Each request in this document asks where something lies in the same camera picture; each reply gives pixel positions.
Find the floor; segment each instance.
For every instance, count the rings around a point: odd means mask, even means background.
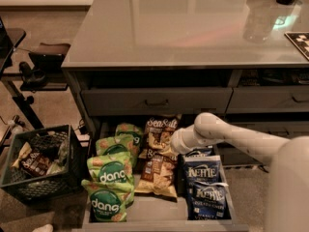
[[[85,9],[68,10],[68,8],[0,11],[8,28],[20,27],[27,32],[26,38],[19,46],[23,49],[35,49],[40,42],[71,43],[85,14]],[[17,68],[21,61],[27,61],[31,65],[27,52],[20,49],[14,54],[14,66],[10,68]],[[34,97],[32,107],[45,127],[70,124],[77,129],[80,115],[70,90],[24,92],[23,95]],[[31,125],[14,104],[2,83],[0,83],[0,97],[0,116],[3,121],[7,122],[15,115],[19,115],[20,120],[26,123],[26,129],[31,130]],[[0,138],[6,128],[7,125],[0,121]],[[250,232],[262,232],[268,175],[258,168],[226,169],[225,174],[239,223],[248,224]],[[0,189],[0,226],[5,232],[31,232],[36,227],[51,223],[54,231],[70,231],[81,226],[86,199],[87,193],[81,191],[36,206],[25,206]]]

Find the dang logo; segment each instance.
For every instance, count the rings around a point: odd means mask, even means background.
[[[112,190],[98,190],[90,199],[97,218],[111,219],[120,212],[121,200]]]
[[[109,162],[99,171],[98,179],[102,183],[125,183],[125,167],[118,161]]]

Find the drawer front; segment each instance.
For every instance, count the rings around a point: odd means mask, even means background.
[[[227,113],[306,112],[308,86],[235,88]]]
[[[97,89],[81,92],[89,116],[223,113],[230,88]]]

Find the kettle logo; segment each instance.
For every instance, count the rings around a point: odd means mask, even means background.
[[[125,183],[125,167],[118,161],[109,162],[99,171],[98,179],[102,183]]]
[[[222,190],[214,187],[198,188],[196,191],[196,197],[213,201],[220,201],[225,198],[225,193]]]
[[[97,218],[111,219],[120,212],[121,201],[112,190],[98,190],[90,199]]]
[[[189,177],[207,177],[213,178],[216,176],[216,169],[209,168],[206,164],[188,168]]]

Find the drawer handle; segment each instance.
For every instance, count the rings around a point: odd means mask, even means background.
[[[299,100],[295,96],[292,96],[292,100],[296,103],[307,103],[309,100]]]
[[[168,100],[165,100],[163,102],[150,103],[147,100],[145,100],[145,105],[148,106],[148,107],[167,106],[167,105],[169,105],[169,102],[168,102]]]

